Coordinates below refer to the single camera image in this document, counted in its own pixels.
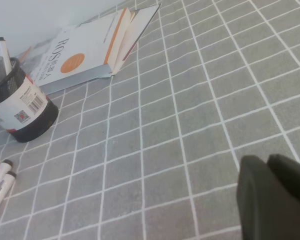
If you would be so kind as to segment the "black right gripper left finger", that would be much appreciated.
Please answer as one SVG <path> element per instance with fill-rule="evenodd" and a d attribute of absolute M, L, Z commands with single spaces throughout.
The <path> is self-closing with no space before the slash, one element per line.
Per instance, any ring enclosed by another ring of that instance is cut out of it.
<path fill-rule="evenodd" d="M 236 201 L 244 240 L 300 240 L 300 201 L 256 155 L 241 158 Z"/>

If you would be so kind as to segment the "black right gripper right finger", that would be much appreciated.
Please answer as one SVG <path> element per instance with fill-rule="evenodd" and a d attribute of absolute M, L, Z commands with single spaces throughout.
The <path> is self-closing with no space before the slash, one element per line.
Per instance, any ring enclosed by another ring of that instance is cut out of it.
<path fill-rule="evenodd" d="M 271 154 L 267 166 L 283 187 L 300 201 L 300 163 L 282 154 Z"/>

